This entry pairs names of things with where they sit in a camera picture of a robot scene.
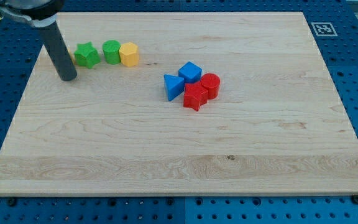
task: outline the blue block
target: blue block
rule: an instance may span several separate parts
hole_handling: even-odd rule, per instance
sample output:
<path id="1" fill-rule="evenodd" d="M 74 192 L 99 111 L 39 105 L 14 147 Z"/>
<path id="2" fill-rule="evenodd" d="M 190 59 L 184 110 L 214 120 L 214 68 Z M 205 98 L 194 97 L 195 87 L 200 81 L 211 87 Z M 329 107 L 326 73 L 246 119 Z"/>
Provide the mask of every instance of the blue block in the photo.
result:
<path id="1" fill-rule="evenodd" d="M 187 62 L 182 68 L 179 69 L 179 77 L 185 79 L 185 83 L 195 83 L 201 78 L 202 69 L 191 63 Z"/>
<path id="2" fill-rule="evenodd" d="M 164 75 L 165 91 L 167 92 L 168 100 L 172 101 L 185 90 L 185 79 L 173 75 Z"/>

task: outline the wooden cutting board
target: wooden cutting board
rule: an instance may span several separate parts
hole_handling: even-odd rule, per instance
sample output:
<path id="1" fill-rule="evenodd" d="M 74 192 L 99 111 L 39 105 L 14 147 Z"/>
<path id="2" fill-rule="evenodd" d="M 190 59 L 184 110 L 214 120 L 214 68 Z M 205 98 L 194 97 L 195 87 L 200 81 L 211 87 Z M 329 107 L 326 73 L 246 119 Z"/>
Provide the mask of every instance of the wooden cutting board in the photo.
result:
<path id="1" fill-rule="evenodd" d="M 61 13 L 61 81 L 43 49 L 0 152 L 0 196 L 358 194 L 358 140 L 300 12 Z M 103 59 L 134 42 L 140 64 Z M 168 102 L 187 61 L 222 80 L 199 112 Z"/>

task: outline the red star block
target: red star block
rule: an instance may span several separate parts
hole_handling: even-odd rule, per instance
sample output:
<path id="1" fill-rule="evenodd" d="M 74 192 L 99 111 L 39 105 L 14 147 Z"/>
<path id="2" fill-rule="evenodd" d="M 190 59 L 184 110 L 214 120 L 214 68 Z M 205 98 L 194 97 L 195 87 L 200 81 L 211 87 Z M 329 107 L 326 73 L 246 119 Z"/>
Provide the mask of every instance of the red star block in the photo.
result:
<path id="1" fill-rule="evenodd" d="M 184 107 L 193 108 L 195 111 L 198 111 L 201 105 L 206 104 L 207 99 L 208 90 L 202 86 L 200 81 L 185 84 Z"/>

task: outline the red cylinder block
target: red cylinder block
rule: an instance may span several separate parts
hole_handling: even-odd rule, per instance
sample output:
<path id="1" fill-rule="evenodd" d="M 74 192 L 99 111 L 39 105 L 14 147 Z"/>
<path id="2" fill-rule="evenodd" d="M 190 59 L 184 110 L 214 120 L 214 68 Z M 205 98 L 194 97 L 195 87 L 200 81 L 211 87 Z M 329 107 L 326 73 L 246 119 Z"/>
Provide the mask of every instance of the red cylinder block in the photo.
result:
<path id="1" fill-rule="evenodd" d="M 208 99 L 215 99 L 219 94 L 221 79 L 213 73 L 207 73 L 201 77 L 201 84 L 208 90 Z"/>

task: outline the yellow hexagon block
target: yellow hexagon block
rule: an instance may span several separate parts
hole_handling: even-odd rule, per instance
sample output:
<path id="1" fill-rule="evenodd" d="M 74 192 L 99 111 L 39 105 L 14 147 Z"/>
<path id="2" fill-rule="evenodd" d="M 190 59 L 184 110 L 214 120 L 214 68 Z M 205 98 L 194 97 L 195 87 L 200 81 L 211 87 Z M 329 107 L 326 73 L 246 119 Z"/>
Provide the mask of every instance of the yellow hexagon block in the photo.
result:
<path id="1" fill-rule="evenodd" d="M 139 64 L 139 48 L 132 42 L 122 44 L 119 49 L 119 57 L 123 65 L 127 67 L 135 66 Z"/>

